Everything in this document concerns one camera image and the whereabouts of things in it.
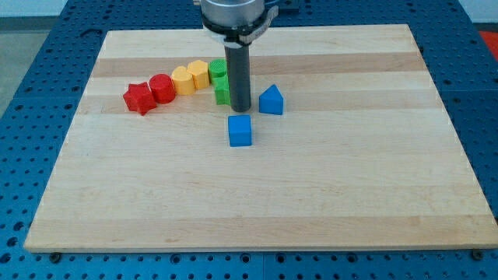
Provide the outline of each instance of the wooden board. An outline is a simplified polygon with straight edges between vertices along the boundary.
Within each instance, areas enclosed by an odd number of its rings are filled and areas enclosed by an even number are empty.
[[[498,247],[498,227],[406,25],[271,29],[251,46],[251,147],[212,88],[141,117],[121,95],[223,56],[202,30],[113,31],[55,164],[31,251]],[[257,112],[277,84],[283,117]]]

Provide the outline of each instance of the yellow block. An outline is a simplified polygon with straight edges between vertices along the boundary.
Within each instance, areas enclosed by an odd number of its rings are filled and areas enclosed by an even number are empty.
[[[194,76],[196,89],[205,89],[209,86],[208,64],[197,60],[187,66],[187,71]]]
[[[185,66],[176,67],[171,74],[171,79],[173,80],[173,85],[177,94],[191,95],[195,93],[194,78],[192,77],[192,74],[187,71]]]

